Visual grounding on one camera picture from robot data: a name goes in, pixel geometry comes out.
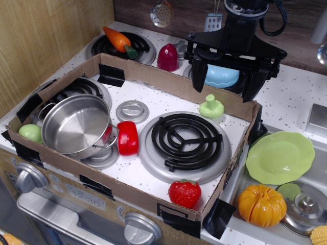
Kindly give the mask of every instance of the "faucet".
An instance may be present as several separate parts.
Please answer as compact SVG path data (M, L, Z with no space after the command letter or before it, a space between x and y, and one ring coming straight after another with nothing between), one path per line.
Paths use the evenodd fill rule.
M321 14L313 30L310 41L315 44L323 43L325 36L327 35L327 7ZM317 58L319 62L327 66L327 42L320 46L318 49Z
M313 30L310 41L315 44L323 43L325 36L327 35L327 7L321 14L315 29Z

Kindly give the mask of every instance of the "toy strawberry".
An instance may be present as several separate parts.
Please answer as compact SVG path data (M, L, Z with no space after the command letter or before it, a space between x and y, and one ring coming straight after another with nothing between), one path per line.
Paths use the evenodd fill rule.
M196 181L183 179L171 184L168 195L172 203L193 209L201 198L201 188Z

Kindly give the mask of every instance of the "green plate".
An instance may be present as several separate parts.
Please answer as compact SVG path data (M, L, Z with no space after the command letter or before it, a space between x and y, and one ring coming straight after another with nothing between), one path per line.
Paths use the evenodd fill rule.
M282 185L308 171L315 155L311 140L300 133L280 131L261 138L250 149L246 167L260 183Z

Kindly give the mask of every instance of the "wooden wall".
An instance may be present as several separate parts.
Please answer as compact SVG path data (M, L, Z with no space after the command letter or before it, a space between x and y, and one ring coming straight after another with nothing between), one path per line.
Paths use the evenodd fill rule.
M0 0L0 117L113 21L112 0Z
M115 20L185 38L187 33L203 32L206 15L214 11L215 3L214 0L168 0L174 9L174 19L167 28L158 28L150 19L150 9L155 2L156 0L116 0L113 3ZM223 13L225 20L223 2L220 1L219 12ZM309 41L318 17L327 6L327 1L283 0L283 5L288 14L288 24L284 32L277 37L268 37L258 27L257 36L288 53L282 64L327 75L327 67L317 60L320 45ZM269 5L265 24L268 31L275 31L282 25L282 18L276 4Z

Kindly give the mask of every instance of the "cardboard tray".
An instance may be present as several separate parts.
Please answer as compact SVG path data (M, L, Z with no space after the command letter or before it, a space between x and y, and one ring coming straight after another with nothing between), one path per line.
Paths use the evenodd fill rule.
M16 115L7 126L7 130L15 144L18 155L23 155L23 158L25 159L28 158L29 155L36 155L37 157L31 157L29 160L34 163L37 162L39 165L42 165L42 162L46 162L55 168L73 174L79 179L81 179L81 177L86 177L87 179L98 183L100 186L104 187L104 189L109 190L109 192L111 191L113 198L119 198L154 214L161 216L162 211L164 211L172 215L181 216L188 220L202 223L203 219L214 205L216 199L222 193L225 181L229 177L231 171L235 166L237 166L240 154L244 148L244 144L248 140L250 129L254 125L258 113L261 111L261 105L255 101L243 103L241 96L227 90L217 89L207 85L204 85L203 91L198 93L192 87L192 81L188 78L131 60L124 60L107 54L99 54L79 65L77 68L67 73L51 86L33 95L27 101L27 104L29 104L28 108L31 108L31 105L34 105L33 110L37 110L37 108L43 103L48 101L51 97L56 95L57 92L61 91L80 76L92 78L93 76L99 74L99 65L107 65L110 68L114 67L113 73L117 73L120 76L123 75L123 79L145 82L153 85L154 87L160 88L165 92L174 94L182 99L189 100L197 104L204 102L205 97L208 94L213 94L215 98L225 106L226 114L239 117L250 122L245 136L239 142L238 148L233 155L227 170L224 172L220 183L217 185L214 194L205 205L204 209L202 211L195 211L161 200L155 196L142 192L135 187L122 183L117 179L111 178L100 171L87 166L86 164L61 155L56 151L45 147L44 145L37 144L24 137L21 137L18 134L18 130L22 125L31 122L31 111L28 111L28 109L24 110L24 107L21 109L21 111L28 111L28 113L26 113L24 116Z

